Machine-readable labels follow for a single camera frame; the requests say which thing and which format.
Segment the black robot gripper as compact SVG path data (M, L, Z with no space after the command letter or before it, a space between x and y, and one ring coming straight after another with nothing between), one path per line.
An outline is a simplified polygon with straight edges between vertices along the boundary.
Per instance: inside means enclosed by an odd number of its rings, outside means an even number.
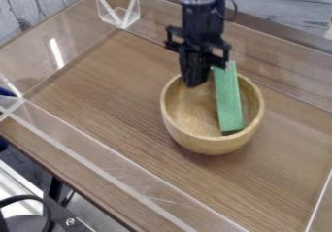
M221 69L230 45L221 38L225 0L181 0L181 25L165 27L165 47L178 53L181 78L186 86L208 80L210 66Z

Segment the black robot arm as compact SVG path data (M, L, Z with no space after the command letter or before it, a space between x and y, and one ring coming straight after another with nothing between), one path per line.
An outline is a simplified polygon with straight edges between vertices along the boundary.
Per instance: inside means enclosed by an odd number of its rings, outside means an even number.
M181 26L165 27L165 47L178 53L181 79L188 87L208 80L213 66L224 69L230 45L222 40L225 0L180 0Z

